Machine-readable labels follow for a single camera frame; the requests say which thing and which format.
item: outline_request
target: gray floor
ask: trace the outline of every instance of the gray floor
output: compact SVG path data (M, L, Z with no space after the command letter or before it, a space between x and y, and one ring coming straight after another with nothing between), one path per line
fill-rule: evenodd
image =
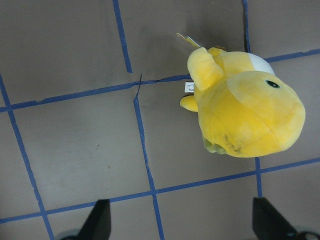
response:
M2 1L0 239L77 234L107 198L111 240L253 240L258 195L320 232L320 3L247 10L252 53L306 109L293 147L260 158L208 153L179 106L193 49L176 32L244 51L240 0Z

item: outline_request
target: black eye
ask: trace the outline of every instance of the black eye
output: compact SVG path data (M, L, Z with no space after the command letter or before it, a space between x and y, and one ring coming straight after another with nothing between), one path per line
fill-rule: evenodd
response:
M280 86L278 84L276 84L275 82L273 81L270 81L270 80L265 80L266 84L268 84L270 87L273 87L275 89L278 89L280 88Z

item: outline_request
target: hang tag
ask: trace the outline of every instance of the hang tag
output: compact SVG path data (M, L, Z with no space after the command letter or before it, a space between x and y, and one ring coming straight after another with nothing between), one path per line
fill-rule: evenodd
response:
M184 86L184 92L185 93L193 93L195 88L194 82L186 82Z

